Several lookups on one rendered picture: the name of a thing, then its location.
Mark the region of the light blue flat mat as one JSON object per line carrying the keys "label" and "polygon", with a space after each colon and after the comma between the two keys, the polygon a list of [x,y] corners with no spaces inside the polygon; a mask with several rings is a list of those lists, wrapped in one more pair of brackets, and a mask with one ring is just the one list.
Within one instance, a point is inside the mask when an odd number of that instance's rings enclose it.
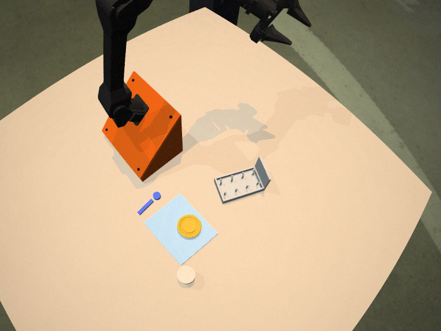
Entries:
{"label": "light blue flat mat", "polygon": [[[178,220],[188,214],[196,216],[202,225],[200,233],[193,238],[181,236],[177,229]],[[181,193],[144,224],[180,265],[218,234]]]}

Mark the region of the yellow plate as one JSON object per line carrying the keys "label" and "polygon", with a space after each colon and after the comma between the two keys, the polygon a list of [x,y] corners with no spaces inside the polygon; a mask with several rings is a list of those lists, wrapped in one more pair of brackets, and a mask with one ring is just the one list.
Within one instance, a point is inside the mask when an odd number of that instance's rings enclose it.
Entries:
{"label": "yellow plate", "polygon": [[194,215],[185,215],[178,220],[177,229],[181,236],[186,238],[196,237],[201,231],[201,222]]}

